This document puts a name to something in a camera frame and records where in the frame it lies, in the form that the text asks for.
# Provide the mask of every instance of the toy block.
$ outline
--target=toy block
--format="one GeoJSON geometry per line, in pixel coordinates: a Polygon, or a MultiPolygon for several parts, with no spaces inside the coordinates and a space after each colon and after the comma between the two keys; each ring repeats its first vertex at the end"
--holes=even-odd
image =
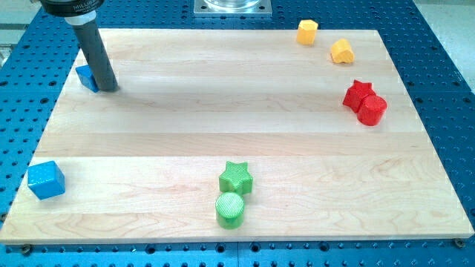
{"type": "Polygon", "coordinates": [[[244,221],[244,199],[233,192],[222,193],[216,200],[216,220],[225,229],[239,227],[244,221]]]}
{"type": "Polygon", "coordinates": [[[354,113],[358,113],[363,99],[367,96],[376,95],[372,87],[373,85],[370,82],[354,80],[353,85],[347,90],[343,105],[350,107],[354,113]]]}
{"type": "Polygon", "coordinates": [[[386,100],[380,96],[368,96],[363,99],[358,111],[358,120],[364,125],[374,126],[379,123],[387,109],[386,100]]]}
{"type": "Polygon", "coordinates": [[[305,19],[298,24],[297,42],[302,45],[313,45],[317,34],[318,23],[311,19],[305,19]]]}
{"type": "Polygon", "coordinates": [[[99,92],[99,88],[97,87],[96,80],[89,65],[77,67],[76,73],[79,76],[79,80],[81,81],[82,85],[89,88],[89,90],[93,91],[94,93],[99,92]]]}
{"type": "Polygon", "coordinates": [[[353,49],[351,49],[350,42],[346,39],[339,39],[333,44],[330,53],[335,63],[352,63],[355,61],[353,49]]]}
{"type": "Polygon", "coordinates": [[[28,168],[28,188],[44,200],[66,192],[65,175],[54,161],[28,168]]]}
{"type": "Polygon", "coordinates": [[[247,171],[247,162],[226,162],[226,170],[220,175],[220,191],[239,195],[252,192],[252,176],[247,171]]]}

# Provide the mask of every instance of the yellow block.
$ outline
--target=yellow block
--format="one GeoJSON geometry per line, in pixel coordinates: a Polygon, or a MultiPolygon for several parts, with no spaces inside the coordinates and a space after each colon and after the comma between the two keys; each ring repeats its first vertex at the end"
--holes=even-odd
{"type": "Polygon", "coordinates": [[[333,44],[331,54],[335,63],[352,63],[355,61],[355,54],[351,49],[350,42],[346,39],[339,39],[333,44]]]}
{"type": "Polygon", "coordinates": [[[318,23],[311,19],[304,19],[298,24],[297,42],[303,45],[313,45],[317,34],[318,23]]]}

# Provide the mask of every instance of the blue block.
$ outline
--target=blue block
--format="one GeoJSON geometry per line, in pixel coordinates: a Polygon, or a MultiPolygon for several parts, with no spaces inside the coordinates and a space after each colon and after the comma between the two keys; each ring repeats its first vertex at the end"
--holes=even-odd
{"type": "Polygon", "coordinates": [[[79,80],[81,81],[82,85],[89,88],[94,93],[97,93],[99,91],[99,88],[96,84],[96,80],[94,78],[94,75],[92,74],[89,65],[77,67],[76,73],[79,76],[79,80]]]}
{"type": "Polygon", "coordinates": [[[65,175],[54,161],[28,168],[28,187],[40,199],[58,196],[66,192],[65,175]]]}

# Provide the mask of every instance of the blue perforated surface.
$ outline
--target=blue perforated surface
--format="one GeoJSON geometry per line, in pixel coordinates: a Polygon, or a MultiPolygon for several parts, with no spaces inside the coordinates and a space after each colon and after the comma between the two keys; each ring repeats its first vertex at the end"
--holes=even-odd
{"type": "MultiPolygon", "coordinates": [[[[474,224],[475,97],[413,2],[273,0],[272,9],[271,19],[195,19],[188,0],[108,0],[98,10],[98,22],[101,27],[295,29],[301,19],[315,19],[322,29],[377,29],[474,224]]],[[[40,11],[0,70],[0,214],[13,201],[77,52],[63,19],[40,11]]],[[[452,240],[260,243],[259,249],[227,243],[219,253],[216,245],[201,251],[201,244],[174,244],[167,251],[167,245],[156,244],[152,254],[140,244],[50,245],[27,256],[21,248],[0,245],[0,266],[475,266],[474,238],[464,248],[452,240]]]]}

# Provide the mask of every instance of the wooden board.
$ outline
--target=wooden board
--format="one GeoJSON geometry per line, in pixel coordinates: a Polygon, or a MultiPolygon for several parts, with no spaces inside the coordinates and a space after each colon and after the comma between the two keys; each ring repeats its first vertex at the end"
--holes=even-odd
{"type": "MultiPolygon", "coordinates": [[[[71,71],[32,164],[55,160],[66,193],[24,179],[3,243],[374,240],[473,234],[376,31],[103,30],[121,90],[71,71]],[[334,65],[345,37],[352,65],[334,65]],[[341,102],[354,79],[389,109],[367,127],[341,102]],[[226,160],[248,162],[243,225],[215,220],[226,160]]],[[[83,65],[82,54],[75,65],[83,65]]]]}

